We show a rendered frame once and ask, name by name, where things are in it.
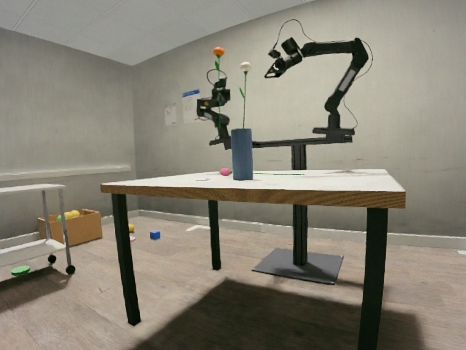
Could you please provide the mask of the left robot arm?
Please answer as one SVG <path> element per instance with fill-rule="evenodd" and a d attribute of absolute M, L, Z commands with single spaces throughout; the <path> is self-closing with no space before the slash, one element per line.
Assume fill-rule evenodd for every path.
<path fill-rule="evenodd" d="M 354 128 L 339 129 L 341 128 L 341 114 L 339 114 L 337 108 L 340 105 L 340 102 L 347 90 L 349 89 L 350 85 L 352 84 L 360 70 L 365 66 L 366 62 L 369 59 L 369 55 L 361 39 L 354 38 L 354 40 L 339 42 L 307 42 L 303 45 L 303 48 L 300 48 L 294 40 L 294 38 L 290 37 L 289 39 L 285 40 L 280 46 L 282 47 L 286 55 L 289 55 L 291 56 L 291 58 L 294 59 L 293 62 L 295 62 L 295 65 L 303 61 L 302 55 L 304 56 L 304 58 L 306 58 L 325 54 L 352 53 L 352 63 L 350 62 L 351 64 L 349 65 L 345 74 L 341 78 L 337 87 L 333 91 L 332 95 L 328 97 L 327 101 L 324 104 L 324 109 L 327 112 L 331 112 L 331 114 L 328 115 L 328 126 L 315 127 L 313 128 L 313 130 L 354 131 Z M 297 48 L 299 48 L 301 52 L 299 52 Z M 354 49 L 355 54 L 353 53 Z"/>

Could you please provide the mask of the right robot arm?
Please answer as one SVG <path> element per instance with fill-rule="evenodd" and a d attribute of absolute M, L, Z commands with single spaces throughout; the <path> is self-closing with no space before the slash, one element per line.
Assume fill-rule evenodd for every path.
<path fill-rule="evenodd" d="M 219 78 L 219 80 L 220 80 L 220 86 L 221 88 L 223 88 L 223 86 L 226 85 L 226 78 L 221 77 Z M 209 101 L 210 101 L 210 104 L 209 104 Z M 227 129 L 227 126 L 230 123 L 229 116 L 227 116 L 227 114 L 225 113 L 220 113 L 220 128 L 219 128 L 219 113 L 213 111 L 210 106 L 212 108 L 219 107 L 219 101 L 213 102 L 211 101 L 211 98 L 197 99 L 197 115 L 199 117 L 206 117 L 212 120 L 214 122 L 214 127 L 217 128 L 218 130 L 219 139 L 212 140 L 209 142 L 211 143 L 211 142 L 231 138 L 231 136 L 228 133 L 228 129 Z"/>

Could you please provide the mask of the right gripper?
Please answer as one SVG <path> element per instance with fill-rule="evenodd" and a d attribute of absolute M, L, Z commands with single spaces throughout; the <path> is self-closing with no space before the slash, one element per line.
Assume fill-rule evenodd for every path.
<path fill-rule="evenodd" d="M 212 101 L 213 102 L 216 102 L 219 101 L 219 93 L 220 93 L 220 102 L 225 102 L 225 101 L 230 101 L 231 100 L 231 95 L 230 95 L 230 89 L 225 89 L 226 85 L 223 86 L 224 88 L 222 89 L 218 89 L 217 91 L 217 88 L 218 88 L 218 85 L 217 85 L 217 88 L 214 88 L 212 89 Z"/>

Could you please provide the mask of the pink tulip with green stem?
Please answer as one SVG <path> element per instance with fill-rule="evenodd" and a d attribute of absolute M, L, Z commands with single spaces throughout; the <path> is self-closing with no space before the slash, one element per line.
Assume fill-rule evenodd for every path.
<path fill-rule="evenodd" d="M 224 169 L 221 169 L 221 170 L 220 170 L 220 174 L 223 175 L 223 176 L 228 176 L 228 175 L 230 175 L 230 174 L 232 174 L 232 173 L 233 173 L 233 172 L 230 171 L 230 170 L 227 169 L 227 168 L 224 168 Z"/>

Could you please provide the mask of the blue-grey hollow cylinder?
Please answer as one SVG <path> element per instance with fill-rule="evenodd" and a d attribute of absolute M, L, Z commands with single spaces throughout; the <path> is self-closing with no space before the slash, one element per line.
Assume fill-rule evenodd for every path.
<path fill-rule="evenodd" d="M 231 130 L 233 180 L 253 180 L 252 130 Z"/>

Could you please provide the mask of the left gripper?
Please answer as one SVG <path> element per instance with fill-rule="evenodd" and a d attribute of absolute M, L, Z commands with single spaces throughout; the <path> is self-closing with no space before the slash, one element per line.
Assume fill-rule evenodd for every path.
<path fill-rule="evenodd" d="M 267 78 L 279 78 L 280 76 L 283 75 L 284 72 L 286 72 L 288 69 L 290 69 L 291 67 L 293 67 L 295 65 L 295 62 L 293 62 L 292 60 L 294 60 L 293 58 L 291 58 L 291 56 L 287 56 L 285 58 L 283 58 L 281 56 L 281 53 L 278 52 L 276 49 L 274 49 L 278 54 L 278 57 L 274 63 L 271 65 L 271 67 L 268 69 L 267 73 L 264 75 L 264 78 L 267 79 Z M 279 70 L 275 69 L 273 66 L 275 65 L 276 68 L 278 68 Z M 271 71 L 272 70 L 272 71 Z M 281 72 L 281 73 L 279 73 Z M 272 74 L 274 73 L 275 75 L 274 76 L 267 76 L 268 74 Z"/>

